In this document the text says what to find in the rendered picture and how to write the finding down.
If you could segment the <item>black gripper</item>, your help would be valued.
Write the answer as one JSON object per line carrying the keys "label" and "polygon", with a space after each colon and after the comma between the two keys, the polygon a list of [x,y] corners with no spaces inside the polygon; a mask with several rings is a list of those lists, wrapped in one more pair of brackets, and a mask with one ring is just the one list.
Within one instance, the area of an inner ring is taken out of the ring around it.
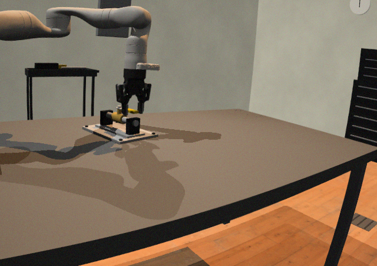
{"label": "black gripper", "polygon": [[132,95],[135,94],[139,101],[137,110],[139,114],[143,114],[144,103],[145,101],[149,101],[151,91],[151,84],[145,83],[145,78],[146,70],[124,68],[124,82],[115,86],[117,102],[122,104],[121,112],[124,116],[128,115],[128,102]]}

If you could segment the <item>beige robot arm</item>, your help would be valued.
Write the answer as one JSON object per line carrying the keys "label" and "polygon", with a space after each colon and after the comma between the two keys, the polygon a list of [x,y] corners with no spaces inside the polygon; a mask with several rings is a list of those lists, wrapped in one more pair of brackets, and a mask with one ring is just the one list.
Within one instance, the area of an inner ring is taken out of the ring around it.
{"label": "beige robot arm", "polygon": [[107,9],[50,8],[46,11],[46,26],[28,11],[1,11],[0,40],[66,37],[71,32],[71,16],[79,17],[100,29],[133,27],[126,42],[124,68],[160,70],[158,64],[146,64],[151,15],[139,6]]}

